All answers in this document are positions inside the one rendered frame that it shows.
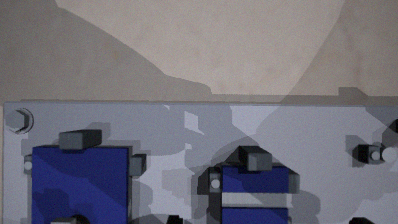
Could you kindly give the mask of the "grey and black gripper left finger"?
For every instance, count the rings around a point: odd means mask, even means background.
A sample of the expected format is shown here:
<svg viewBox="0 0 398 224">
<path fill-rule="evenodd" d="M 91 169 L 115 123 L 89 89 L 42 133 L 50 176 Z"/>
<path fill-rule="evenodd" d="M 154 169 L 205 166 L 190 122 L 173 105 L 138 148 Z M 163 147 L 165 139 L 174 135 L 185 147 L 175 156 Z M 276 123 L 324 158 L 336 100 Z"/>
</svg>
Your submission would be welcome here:
<svg viewBox="0 0 398 224">
<path fill-rule="evenodd" d="M 179 218 L 179 215 L 169 215 L 166 224 L 183 224 L 183 218 Z"/>
</svg>

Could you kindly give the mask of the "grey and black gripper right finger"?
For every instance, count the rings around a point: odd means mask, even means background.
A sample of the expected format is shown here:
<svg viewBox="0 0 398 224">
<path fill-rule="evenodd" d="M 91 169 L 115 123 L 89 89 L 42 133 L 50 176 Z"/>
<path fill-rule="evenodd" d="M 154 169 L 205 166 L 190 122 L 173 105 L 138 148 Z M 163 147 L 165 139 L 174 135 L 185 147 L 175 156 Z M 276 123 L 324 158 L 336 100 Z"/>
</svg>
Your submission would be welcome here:
<svg viewBox="0 0 398 224">
<path fill-rule="evenodd" d="M 365 217 L 353 217 L 352 220 L 349 221 L 349 224 L 374 224 L 374 223 Z"/>
</svg>

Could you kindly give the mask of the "grey fixture plate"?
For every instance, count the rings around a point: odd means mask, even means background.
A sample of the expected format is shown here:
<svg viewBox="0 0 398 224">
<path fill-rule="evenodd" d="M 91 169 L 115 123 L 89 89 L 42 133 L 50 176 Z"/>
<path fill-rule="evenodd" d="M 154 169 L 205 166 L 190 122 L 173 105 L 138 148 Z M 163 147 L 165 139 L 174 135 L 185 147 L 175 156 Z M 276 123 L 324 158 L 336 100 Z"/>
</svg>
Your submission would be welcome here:
<svg viewBox="0 0 398 224">
<path fill-rule="evenodd" d="M 6 115 L 29 110 L 31 130 L 5 127 Z M 366 217 L 398 224 L 398 106 L 5 101 L 2 224 L 31 224 L 32 147 L 59 145 L 59 133 L 102 130 L 102 143 L 147 154 L 132 176 L 132 224 L 220 224 L 220 193 L 208 167 L 241 162 L 239 146 L 259 146 L 300 175 L 287 193 L 288 224 L 349 224 Z M 358 145 L 393 148 L 393 162 L 358 161 Z"/>
</svg>

